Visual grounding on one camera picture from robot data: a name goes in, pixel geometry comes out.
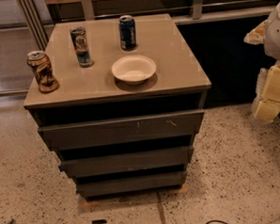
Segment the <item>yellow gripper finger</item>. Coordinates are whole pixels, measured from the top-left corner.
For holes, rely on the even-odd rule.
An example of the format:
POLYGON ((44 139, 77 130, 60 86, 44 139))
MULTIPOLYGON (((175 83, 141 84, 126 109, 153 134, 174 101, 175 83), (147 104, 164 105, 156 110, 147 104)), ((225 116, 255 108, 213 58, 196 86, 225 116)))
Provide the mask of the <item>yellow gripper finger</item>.
POLYGON ((260 24, 258 24, 257 27, 252 29, 250 33, 248 33, 243 41, 248 44, 256 45, 256 44, 262 44, 264 42, 264 35, 265 35, 265 30, 266 30, 266 22, 263 21, 260 24))
POLYGON ((262 102, 258 98, 254 99, 252 105, 252 115, 255 119, 273 121, 280 112, 279 104, 262 102))

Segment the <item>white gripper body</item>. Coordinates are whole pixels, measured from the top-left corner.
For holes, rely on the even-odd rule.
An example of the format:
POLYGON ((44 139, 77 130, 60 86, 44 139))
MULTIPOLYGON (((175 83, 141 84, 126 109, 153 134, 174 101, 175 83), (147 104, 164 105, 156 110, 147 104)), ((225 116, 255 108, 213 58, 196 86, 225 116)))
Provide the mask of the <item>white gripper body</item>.
POLYGON ((257 75, 256 94, 262 101, 280 105, 280 60, 277 60, 270 69, 260 69, 257 75))

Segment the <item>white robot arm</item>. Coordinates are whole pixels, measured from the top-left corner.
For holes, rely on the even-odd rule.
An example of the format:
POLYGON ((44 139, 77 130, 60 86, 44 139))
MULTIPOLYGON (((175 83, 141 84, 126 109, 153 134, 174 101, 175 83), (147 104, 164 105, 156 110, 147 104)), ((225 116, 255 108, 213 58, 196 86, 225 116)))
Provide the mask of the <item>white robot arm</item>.
POLYGON ((248 44, 262 44, 265 54, 275 58, 270 69, 261 68, 257 75, 256 98, 252 116, 271 123, 280 112, 280 2, 267 20, 258 24, 243 39, 248 44))

